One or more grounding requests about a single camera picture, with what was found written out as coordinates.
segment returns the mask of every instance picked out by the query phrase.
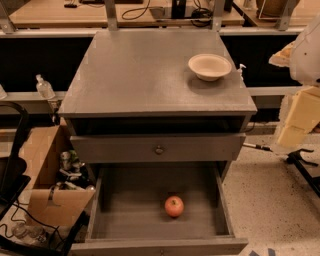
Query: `white cup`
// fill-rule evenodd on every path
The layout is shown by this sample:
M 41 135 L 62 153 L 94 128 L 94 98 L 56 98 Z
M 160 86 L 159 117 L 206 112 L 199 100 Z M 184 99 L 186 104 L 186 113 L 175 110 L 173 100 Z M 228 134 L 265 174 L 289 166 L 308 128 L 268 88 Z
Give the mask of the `white cup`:
M 8 94 L 6 93 L 6 91 L 3 89 L 2 85 L 0 84 L 0 100 L 4 99 L 5 97 L 7 97 Z

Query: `open drawer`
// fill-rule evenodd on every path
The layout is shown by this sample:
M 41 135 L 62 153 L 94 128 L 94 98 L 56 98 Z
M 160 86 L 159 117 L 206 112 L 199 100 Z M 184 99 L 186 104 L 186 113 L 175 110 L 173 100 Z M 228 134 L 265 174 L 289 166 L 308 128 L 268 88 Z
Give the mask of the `open drawer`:
M 72 136 L 85 163 L 236 160 L 244 133 Z
M 166 198 L 180 196 L 183 214 L 169 217 Z M 237 255 L 214 162 L 112 164 L 100 170 L 85 243 L 72 255 Z

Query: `gray floor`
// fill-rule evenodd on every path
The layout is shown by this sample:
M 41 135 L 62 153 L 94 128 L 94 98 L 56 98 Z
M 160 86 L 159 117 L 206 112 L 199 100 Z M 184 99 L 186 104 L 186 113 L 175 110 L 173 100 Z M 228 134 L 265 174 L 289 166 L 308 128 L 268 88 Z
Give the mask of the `gray floor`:
M 246 142 L 269 145 L 272 133 L 272 125 L 260 124 Z M 315 150 L 304 158 L 320 164 L 320 134 L 302 146 Z M 240 256 L 320 255 L 320 198 L 285 160 L 244 147 L 229 169 L 223 189 L 234 233 L 249 240 Z M 320 176 L 320 167 L 309 171 Z

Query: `power adapter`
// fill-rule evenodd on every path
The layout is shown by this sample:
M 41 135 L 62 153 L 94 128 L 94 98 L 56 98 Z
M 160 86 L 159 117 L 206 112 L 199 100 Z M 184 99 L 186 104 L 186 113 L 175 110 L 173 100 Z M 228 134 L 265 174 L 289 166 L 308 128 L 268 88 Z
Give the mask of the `power adapter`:
M 65 4 L 65 8 L 77 8 L 78 6 L 76 4 Z

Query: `cabinet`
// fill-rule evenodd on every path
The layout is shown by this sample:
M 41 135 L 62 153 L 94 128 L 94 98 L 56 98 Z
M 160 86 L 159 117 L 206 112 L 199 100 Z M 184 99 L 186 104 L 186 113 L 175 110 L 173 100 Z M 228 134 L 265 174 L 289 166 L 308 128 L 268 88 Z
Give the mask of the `cabinet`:
M 85 243 L 73 255 L 238 254 L 222 181 L 256 107 L 234 65 L 215 82 L 188 68 L 196 54 L 230 55 L 207 30 L 101 31 L 59 115 L 81 161 L 101 164 Z M 170 194 L 183 216 L 163 210 Z

